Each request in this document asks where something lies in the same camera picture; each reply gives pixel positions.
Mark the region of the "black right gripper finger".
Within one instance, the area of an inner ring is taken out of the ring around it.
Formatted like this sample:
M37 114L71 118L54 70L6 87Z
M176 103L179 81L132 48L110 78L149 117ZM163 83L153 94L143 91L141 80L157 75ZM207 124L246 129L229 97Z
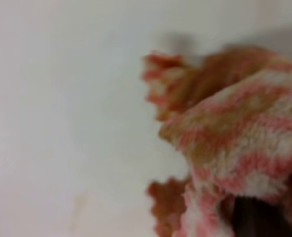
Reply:
M280 209L254 198L236 199L232 224L237 237L292 237Z

